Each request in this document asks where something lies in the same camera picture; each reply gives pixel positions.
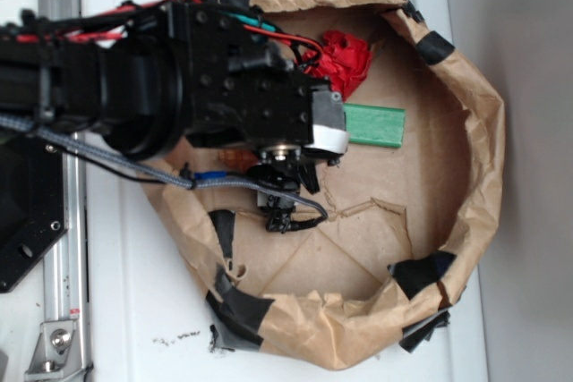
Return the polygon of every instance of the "paper bag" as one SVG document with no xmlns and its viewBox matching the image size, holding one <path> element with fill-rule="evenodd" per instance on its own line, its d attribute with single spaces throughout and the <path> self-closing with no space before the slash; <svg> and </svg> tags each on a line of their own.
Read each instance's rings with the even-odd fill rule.
<svg viewBox="0 0 573 382">
<path fill-rule="evenodd" d="M 329 221 L 266 233 L 253 191 L 146 189 L 213 310 L 219 341 L 344 369 L 447 321 L 496 231 L 504 156 L 498 93 L 408 0 L 220 0 L 285 31 L 366 40 L 350 102 L 406 110 L 400 149 L 350 145 L 319 166 Z M 158 164 L 226 167 L 182 141 Z"/>
</svg>

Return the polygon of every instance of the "screw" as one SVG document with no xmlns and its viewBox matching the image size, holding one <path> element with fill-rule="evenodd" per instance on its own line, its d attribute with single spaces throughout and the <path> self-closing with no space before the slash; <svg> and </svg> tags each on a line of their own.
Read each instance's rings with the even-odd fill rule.
<svg viewBox="0 0 573 382">
<path fill-rule="evenodd" d="M 205 11 L 198 11 L 195 14 L 195 21 L 197 21 L 199 24 L 205 24 L 208 20 L 209 17 Z"/>
<path fill-rule="evenodd" d="M 218 21 L 218 27 L 221 30 L 228 30 L 229 27 L 231 27 L 231 23 L 229 22 L 229 19 L 227 17 L 223 17 Z"/>
<path fill-rule="evenodd" d="M 57 350 L 66 349 L 70 343 L 72 342 L 72 335 L 67 331 L 63 330 L 62 328 L 57 329 L 54 333 L 52 333 L 50 340 L 52 341 L 52 345 Z"/>
<path fill-rule="evenodd" d="M 54 370 L 57 370 L 54 360 L 44 361 L 40 364 L 40 371 L 42 373 L 51 373 Z"/>
<path fill-rule="evenodd" d="M 262 81 L 261 85 L 259 85 L 259 88 L 262 89 L 263 91 L 268 91 L 270 89 L 270 82 L 268 81 Z"/>
<path fill-rule="evenodd" d="M 229 91 L 235 89 L 235 81 L 233 80 L 233 78 L 230 77 L 225 78 L 225 80 L 223 81 L 223 87 L 225 89 L 228 89 Z"/>
<path fill-rule="evenodd" d="M 199 78 L 199 83 L 203 86 L 203 87 L 210 87 L 211 83 L 213 82 L 213 80 L 211 79 L 211 77 L 207 74 L 204 73 L 203 75 L 201 75 L 201 77 Z"/>
</svg>

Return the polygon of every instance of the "red cloth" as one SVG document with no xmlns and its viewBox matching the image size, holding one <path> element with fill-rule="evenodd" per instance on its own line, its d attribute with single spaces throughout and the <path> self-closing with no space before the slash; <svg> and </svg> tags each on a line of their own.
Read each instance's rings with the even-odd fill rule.
<svg viewBox="0 0 573 382">
<path fill-rule="evenodd" d="M 308 74 L 315 78 L 328 76 L 332 89 L 339 91 L 346 101 L 366 79 L 372 53 L 365 41 L 355 38 L 350 33 L 329 30 L 322 38 L 324 54 L 319 64 L 311 67 Z M 307 51 L 303 55 L 303 61 L 313 56 L 313 52 Z"/>
</svg>

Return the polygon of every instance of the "gray braided cable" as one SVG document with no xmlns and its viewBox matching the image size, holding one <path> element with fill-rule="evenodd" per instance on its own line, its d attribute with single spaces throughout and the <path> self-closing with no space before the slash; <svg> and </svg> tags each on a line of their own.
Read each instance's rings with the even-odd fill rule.
<svg viewBox="0 0 573 382">
<path fill-rule="evenodd" d="M 33 132 L 34 135 L 40 137 L 43 140 L 46 140 L 60 147 L 65 147 L 72 151 L 77 151 L 83 156 L 105 160 L 108 163 L 126 167 L 132 169 L 135 172 L 152 176 L 154 178 L 157 178 L 163 183 L 170 183 L 178 187 L 183 187 L 188 190 L 190 189 L 203 190 L 214 187 L 248 188 L 250 190 L 261 191 L 280 198 L 290 199 L 301 205 L 314 208 L 321 213 L 321 217 L 323 219 L 327 219 L 329 216 L 326 209 L 321 204 L 315 201 L 305 199 L 304 197 L 301 197 L 293 192 L 277 190 L 271 187 L 261 185 L 251 178 L 226 177 L 226 178 L 201 179 L 201 180 L 185 179 L 180 176 L 168 174 L 166 172 L 163 172 L 150 166 L 136 163 L 120 154 L 113 153 L 106 149 L 94 147 L 89 143 L 86 143 L 81 140 L 76 140 L 65 134 L 53 132 L 49 130 L 47 127 L 41 125 L 39 127 L 36 127 L 36 124 L 32 120 L 27 118 L 21 118 L 16 115 L 0 114 L 0 127 L 4 127 L 5 129 L 10 129 L 20 133 Z"/>
</svg>

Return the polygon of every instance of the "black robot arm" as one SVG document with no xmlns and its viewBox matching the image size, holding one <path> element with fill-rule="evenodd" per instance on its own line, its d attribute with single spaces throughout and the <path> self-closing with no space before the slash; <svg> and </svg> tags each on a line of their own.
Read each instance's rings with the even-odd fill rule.
<svg viewBox="0 0 573 382">
<path fill-rule="evenodd" d="M 306 64 L 299 47 L 315 52 Z M 340 95 L 304 73 L 320 54 L 311 39 L 215 0 L 127 2 L 65 21 L 25 12 L 21 26 L 0 27 L 0 115 L 95 132 L 133 161 L 165 155 L 183 136 L 198 148 L 249 149 L 272 169 L 255 169 L 255 180 L 316 192 L 315 164 L 336 164 L 348 143 Z M 293 203 L 266 206 L 267 228 L 287 231 Z"/>
</svg>

